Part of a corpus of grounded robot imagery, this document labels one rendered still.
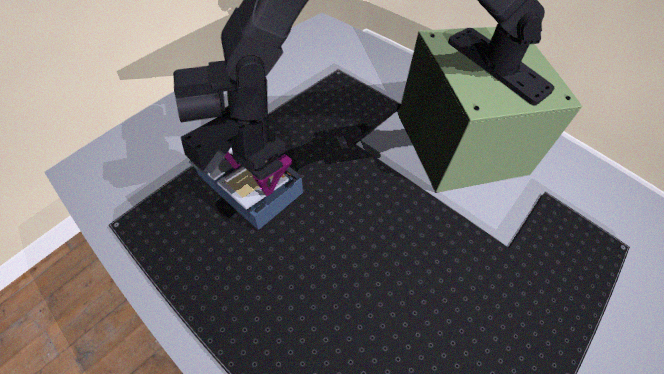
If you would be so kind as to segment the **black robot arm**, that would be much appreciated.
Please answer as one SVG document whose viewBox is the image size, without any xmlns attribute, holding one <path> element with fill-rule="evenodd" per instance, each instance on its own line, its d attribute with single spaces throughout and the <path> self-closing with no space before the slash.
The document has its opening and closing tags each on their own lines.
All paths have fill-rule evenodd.
<svg viewBox="0 0 664 374">
<path fill-rule="evenodd" d="M 245 159 L 263 149 L 262 121 L 240 124 L 229 116 L 250 122 L 264 117 L 266 76 L 308 1 L 243 0 L 221 33 L 225 60 L 174 71 L 180 122 L 217 117 L 181 136 L 184 154 L 198 171 L 212 174 L 230 148 Z M 466 28 L 448 43 L 529 104 L 538 105 L 554 85 L 521 61 L 529 45 L 541 40 L 544 7 L 538 0 L 478 1 L 498 22 L 492 39 Z"/>
</svg>

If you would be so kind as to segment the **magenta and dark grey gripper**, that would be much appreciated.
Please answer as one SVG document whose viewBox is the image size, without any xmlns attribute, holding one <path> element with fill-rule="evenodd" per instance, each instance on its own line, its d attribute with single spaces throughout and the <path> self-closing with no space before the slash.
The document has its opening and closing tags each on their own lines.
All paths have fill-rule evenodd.
<svg viewBox="0 0 664 374">
<path fill-rule="evenodd" d="M 230 112 L 229 112 L 230 114 Z M 279 179 L 285 173 L 285 171 L 292 164 L 292 159 L 287 155 L 282 155 L 279 158 L 273 158 L 268 162 L 265 161 L 271 158 L 274 155 L 281 155 L 286 152 L 286 143 L 280 138 L 275 136 L 269 131 L 268 136 L 268 110 L 264 117 L 254 122 L 250 120 L 239 120 L 232 117 L 230 118 L 240 124 L 254 124 L 262 121 L 263 129 L 263 149 L 245 159 L 235 150 L 232 149 L 233 157 L 229 152 L 225 155 L 226 160 L 231 164 L 231 166 L 237 170 L 240 167 L 246 168 L 250 173 L 252 173 L 253 178 L 263 191 L 266 196 L 269 196 L 273 193 Z M 235 160 L 237 161 L 235 161 Z M 269 177 L 273 176 L 270 187 L 268 188 L 267 181 Z"/>
</svg>

